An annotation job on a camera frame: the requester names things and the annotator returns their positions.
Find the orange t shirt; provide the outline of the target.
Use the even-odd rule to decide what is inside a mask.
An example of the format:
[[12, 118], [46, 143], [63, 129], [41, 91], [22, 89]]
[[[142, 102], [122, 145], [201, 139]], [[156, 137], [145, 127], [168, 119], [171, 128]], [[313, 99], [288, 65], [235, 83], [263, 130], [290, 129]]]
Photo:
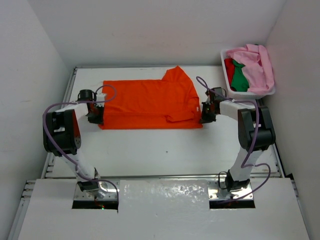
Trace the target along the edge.
[[105, 80], [102, 130], [201, 129], [200, 99], [182, 68], [162, 79]]

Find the pink t shirt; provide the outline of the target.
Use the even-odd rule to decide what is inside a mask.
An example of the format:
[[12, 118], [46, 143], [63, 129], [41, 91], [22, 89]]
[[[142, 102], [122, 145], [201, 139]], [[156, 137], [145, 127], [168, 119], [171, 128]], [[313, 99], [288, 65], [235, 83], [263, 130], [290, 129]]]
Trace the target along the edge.
[[248, 92], [265, 96], [274, 89], [272, 64], [263, 45], [246, 44], [227, 50], [226, 56], [242, 65], [241, 72], [248, 82]]

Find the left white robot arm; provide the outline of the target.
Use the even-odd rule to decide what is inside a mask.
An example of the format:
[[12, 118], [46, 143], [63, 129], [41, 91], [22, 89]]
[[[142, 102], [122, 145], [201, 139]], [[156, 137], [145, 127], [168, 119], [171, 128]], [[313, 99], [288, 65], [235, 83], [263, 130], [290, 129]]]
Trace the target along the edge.
[[106, 189], [98, 182], [100, 175], [84, 157], [78, 120], [87, 118], [95, 125], [104, 123], [105, 93], [81, 90], [76, 101], [63, 102], [59, 110], [49, 107], [42, 118], [43, 145], [48, 153], [62, 158], [76, 176], [79, 189], [88, 197], [102, 199]]

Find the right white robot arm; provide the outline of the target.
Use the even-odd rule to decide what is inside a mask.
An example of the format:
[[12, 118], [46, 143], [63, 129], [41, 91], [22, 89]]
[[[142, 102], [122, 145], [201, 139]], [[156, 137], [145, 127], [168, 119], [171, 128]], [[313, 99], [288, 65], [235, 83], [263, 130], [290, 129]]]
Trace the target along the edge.
[[224, 115], [237, 121], [239, 152], [232, 167], [225, 172], [224, 181], [218, 178], [218, 190], [231, 200], [232, 192], [245, 189], [250, 184], [253, 168], [266, 166], [257, 163], [262, 153], [276, 141], [276, 134], [266, 106], [258, 106], [252, 99], [231, 99], [223, 95], [221, 87], [208, 88], [207, 100], [202, 102], [201, 124], [217, 120], [217, 115]]

